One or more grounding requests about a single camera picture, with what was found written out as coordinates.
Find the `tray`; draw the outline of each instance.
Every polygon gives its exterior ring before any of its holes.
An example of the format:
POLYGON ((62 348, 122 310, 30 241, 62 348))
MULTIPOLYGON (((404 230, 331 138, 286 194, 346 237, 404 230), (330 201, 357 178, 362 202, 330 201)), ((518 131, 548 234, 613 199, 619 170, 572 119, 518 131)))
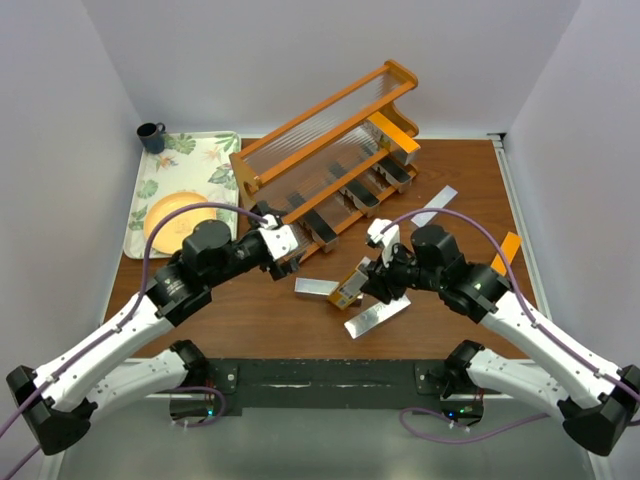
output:
MULTIPOLYGON (((176 192, 196 192, 210 202, 238 205, 238 186, 229 155, 240 151, 240 137, 235 132, 198 132, 165 134, 165 150, 157 155, 142 153, 136 189, 131 201, 124 239, 127 257, 141 259, 146 238, 144 220, 151 207, 176 192)), ((222 220, 236 236, 238 216, 218 210, 222 220)), ((166 258, 154 249, 151 258, 166 258)))

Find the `gray wall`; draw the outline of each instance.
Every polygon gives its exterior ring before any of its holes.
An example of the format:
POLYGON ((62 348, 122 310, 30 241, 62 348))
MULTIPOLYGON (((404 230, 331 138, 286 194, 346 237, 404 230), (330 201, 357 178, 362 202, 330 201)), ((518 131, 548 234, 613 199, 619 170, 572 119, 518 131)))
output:
POLYGON ((83 1, 143 119, 240 133, 274 129, 387 58, 420 79, 400 105, 423 134, 506 131, 579 4, 83 1))
MULTIPOLYGON (((98 324, 140 150, 138 116, 79 1, 2 2, 0 24, 4 377, 48 361, 98 324)), ((14 408, 0 385, 0 421, 14 408)), ((19 420, 1 444, 4 474, 35 442, 19 420)), ((40 460, 21 478, 35 478, 40 460)))
MULTIPOLYGON (((507 136, 554 321, 620 365, 640 364, 638 18, 583 1, 507 136)), ((638 477, 639 441, 613 452, 618 479, 638 477)))

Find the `wooden table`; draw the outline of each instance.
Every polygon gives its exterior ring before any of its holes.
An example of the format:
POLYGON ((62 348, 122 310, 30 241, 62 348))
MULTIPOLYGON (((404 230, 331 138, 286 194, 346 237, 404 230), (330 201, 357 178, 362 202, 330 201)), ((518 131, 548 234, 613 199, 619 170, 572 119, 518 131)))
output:
MULTIPOLYGON (((470 215, 502 242, 515 232, 493 145, 485 140, 424 140, 416 166, 420 174, 404 195, 394 194, 382 204, 379 216, 393 219, 424 206, 445 185, 459 193, 450 204, 470 215)), ((467 260, 490 263, 495 255, 477 231, 460 220, 438 216, 437 222, 453 233, 467 260)), ((298 275, 340 280, 357 262, 377 253, 365 243, 371 220, 361 219, 340 236, 337 249, 316 253, 302 264, 298 275)), ((246 231, 245 219, 239 232, 246 231)), ((401 228, 408 243, 410 228, 401 228)), ((152 269, 164 260, 152 262, 152 269)), ((109 301, 107 318, 122 308, 137 291, 142 262, 124 255, 109 301)), ((514 270, 522 289, 533 300, 522 253, 514 270)), ((138 356, 153 356, 179 339, 192 340, 208 357, 253 358, 443 358, 464 339, 472 339, 506 357, 522 353, 506 340, 467 318, 451 312, 429 292, 408 291, 411 306, 358 340, 352 340, 344 322, 374 303, 340 312, 324 301, 300 299, 293 292, 294 277, 273 282, 268 274, 253 271, 213 291, 213 303, 162 338, 151 342, 138 356)))

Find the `metallic bar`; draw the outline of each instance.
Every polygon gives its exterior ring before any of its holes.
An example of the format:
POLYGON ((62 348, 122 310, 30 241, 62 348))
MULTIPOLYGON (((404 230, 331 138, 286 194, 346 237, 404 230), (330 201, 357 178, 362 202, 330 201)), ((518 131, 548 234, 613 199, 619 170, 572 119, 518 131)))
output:
POLYGON ((389 320, 409 305, 411 305, 411 302, 406 295, 403 295, 402 298, 398 300, 393 300, 389 305, 379 302, 353 317, 346 322, 344 326, 349 332, 349 335, 351 335, 351 338, 355 340, 382 322, 389 320))
MULTIPOLYGON (((429 203, 427 203, 423 208, 444 208, 447 204, 453 200, 458 194, 458 191, 455 188, 451 188, 449 185, 444 187, 440 192, 433 197, 429 203)), ((424 227, 427 223, 433 220, 437 213, 419 213, 415 215, 411 219, 411 223, 413 223, 416 227, 424 227)))
MULTIPOLYGON (((338 286, 339 282, 332 280, 317 280, 315 278, 296 278, 294 292, 302 298, 322 298, 326 299, 331 292, 338 286)), ((362 305, 361 293, 351 306, 359 307, 362 305)))

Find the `plate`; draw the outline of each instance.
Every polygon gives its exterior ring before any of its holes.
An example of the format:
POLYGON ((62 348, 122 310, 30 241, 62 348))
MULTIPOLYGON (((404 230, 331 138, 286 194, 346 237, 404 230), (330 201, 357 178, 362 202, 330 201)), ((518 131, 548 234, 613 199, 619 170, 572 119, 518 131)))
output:
MULTIPOLYGON (((207 201, 207 197, 195 192, 176 192, 160 199, 151 207, 144 220, 145 238, 149 239, 155 226, 171 212, 187 205, 207 201)), ((182 241, 191 235, 196 225, 205 220, 215 220, 215 218, 215 208, 198 208, 178 215, 160 229, 153 241, 153 248, 170 255, 182 248, 182 241)))

